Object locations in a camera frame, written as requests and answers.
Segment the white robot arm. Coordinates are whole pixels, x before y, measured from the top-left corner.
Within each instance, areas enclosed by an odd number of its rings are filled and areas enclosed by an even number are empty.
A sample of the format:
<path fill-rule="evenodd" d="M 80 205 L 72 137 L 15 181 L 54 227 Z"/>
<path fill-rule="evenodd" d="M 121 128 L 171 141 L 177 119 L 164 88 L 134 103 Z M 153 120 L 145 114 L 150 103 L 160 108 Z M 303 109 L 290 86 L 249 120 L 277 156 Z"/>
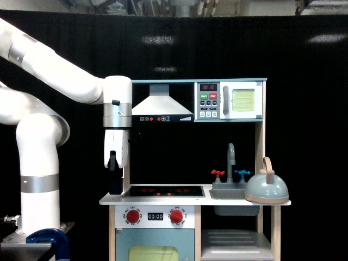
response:
<path fill-rule="evenodd" d="M 125 76 L 97 78 L 7 21 L 1 21 L 1 57 L 66 97 L 103 105 L 104 164 L 110 171 L 128 163 L 132 81 Z M 1 85 L 1 123 L 16 126 L 20 158 L 20 233 L 60 227 L 59 159 L 67 142 L 66 120 L 25 92 Z"/>

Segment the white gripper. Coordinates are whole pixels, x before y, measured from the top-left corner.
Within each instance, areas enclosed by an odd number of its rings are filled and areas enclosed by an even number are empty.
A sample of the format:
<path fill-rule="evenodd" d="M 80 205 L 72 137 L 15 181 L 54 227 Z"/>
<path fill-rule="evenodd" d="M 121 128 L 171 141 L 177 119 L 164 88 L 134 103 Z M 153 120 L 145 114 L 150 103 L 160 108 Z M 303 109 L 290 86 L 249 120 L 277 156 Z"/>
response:
<path fill-rule="evenodd" d="M 104 166 L 109 173 L 109 193 L 123 192 L 123 169 L 128 164 L 128 129 L 106 129 L 104 135 Z"/>

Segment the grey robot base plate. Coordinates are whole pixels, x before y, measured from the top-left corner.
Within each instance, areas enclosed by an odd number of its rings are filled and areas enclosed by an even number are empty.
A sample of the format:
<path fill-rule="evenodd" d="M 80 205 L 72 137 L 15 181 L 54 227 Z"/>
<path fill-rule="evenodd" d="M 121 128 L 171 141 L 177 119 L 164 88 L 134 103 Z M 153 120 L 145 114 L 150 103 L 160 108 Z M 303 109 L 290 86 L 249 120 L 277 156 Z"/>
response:
<path fill-rule="evenodd" d="M 1 240 L 2 247 L 55 247 L 67 251 L 70 247 L 67 233 L 75 226 L 73 221 L 62 222 L 59 228 L 46 228 L 32 234 L 16 231 Z"/>

